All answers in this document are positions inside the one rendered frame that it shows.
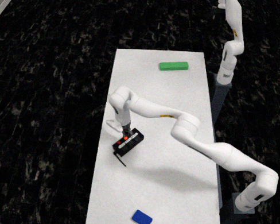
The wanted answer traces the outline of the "small blue rectangular block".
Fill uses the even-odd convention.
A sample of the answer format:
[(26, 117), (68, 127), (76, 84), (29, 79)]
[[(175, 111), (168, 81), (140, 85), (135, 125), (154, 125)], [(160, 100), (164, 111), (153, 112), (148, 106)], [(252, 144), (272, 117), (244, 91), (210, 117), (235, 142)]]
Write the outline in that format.
[(153, 219), (140, 210), (137, 210), (133, 215), (132, 220), (138, 224), (151, 224)]

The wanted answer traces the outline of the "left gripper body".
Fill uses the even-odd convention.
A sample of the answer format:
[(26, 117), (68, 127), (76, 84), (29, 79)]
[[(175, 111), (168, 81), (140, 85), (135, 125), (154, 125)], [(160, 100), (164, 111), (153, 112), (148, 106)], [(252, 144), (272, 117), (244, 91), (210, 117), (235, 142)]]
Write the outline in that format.
[(129, 124), (127, 124), (127, 125), (125, 125), (125, 126), (122, 126), (122, 128), (125, 130), (125, 132), (128, 132), (129, 129), (131, 130), (130, 125), (131, 125), (131, 121), (130, 121)]

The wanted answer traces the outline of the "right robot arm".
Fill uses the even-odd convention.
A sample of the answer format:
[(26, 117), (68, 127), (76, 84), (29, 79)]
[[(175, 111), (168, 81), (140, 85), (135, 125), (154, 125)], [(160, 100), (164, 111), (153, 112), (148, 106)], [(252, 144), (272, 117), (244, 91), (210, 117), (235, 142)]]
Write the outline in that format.
[(237, 0), (218, 0), (218, 8), (225, 9), (226, 20), (234, 31), (234, 40), (226, 42), (217, 81), (226, 85), (231, 82), (237, 62), (235, 55), (244, 51), (242, 32), (242, 8)]

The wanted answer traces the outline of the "black power strip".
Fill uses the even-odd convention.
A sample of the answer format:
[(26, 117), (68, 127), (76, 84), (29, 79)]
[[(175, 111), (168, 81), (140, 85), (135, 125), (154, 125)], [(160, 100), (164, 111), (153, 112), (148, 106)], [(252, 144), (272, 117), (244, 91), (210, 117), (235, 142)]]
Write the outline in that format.
[(113, 154), (117, 157), (117, 159), (126, 167), (126, 165), (120, 160), (120, 158), (116, 155), (120, 155), (123, 157), (126, 153), (128, 153), (132, 148), (138, 145), (142, 140), (144, 140), (144, 135), (136, 128), (131, 130), (134, 134), (130, 137), (122, 137), (115, 144), (112, 145), (115, 150)]

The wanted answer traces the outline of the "green rectangular block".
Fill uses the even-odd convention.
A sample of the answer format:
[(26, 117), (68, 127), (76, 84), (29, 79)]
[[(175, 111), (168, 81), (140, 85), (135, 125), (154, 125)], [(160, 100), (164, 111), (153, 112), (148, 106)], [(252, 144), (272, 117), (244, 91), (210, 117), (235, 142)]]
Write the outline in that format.
[(188, 62), (164, 62), (160, 63), (160, 71), (188, 70)]

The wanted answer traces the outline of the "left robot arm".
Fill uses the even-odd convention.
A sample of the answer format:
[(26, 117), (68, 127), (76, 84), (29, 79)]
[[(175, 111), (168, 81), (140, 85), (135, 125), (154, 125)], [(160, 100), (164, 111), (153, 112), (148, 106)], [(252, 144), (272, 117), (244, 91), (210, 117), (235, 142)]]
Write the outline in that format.
[[(130, 100), (129, 105), (128, 100)], [(249, 211), (276, 193), (278, 174), (272, 169), (249, 158), (228, 143), (203, 143), (195, 140), (194, 137), (201, 122), (194, 115), (141, 98), (127, 86), (119, 86), (111, 94), (109, 103), (115, 111), (115, 118), (107, 119), (106, 124), (118, 133), (123, 131), (122, 126), (130, 123), (130, 110), (145, 118), (175, 118), (177, 121), (170, 132), (174, 139), (198, 151), (228, 171), (250, 171), (256, 174), (256, 181), (235, 199), (238, 210)]]

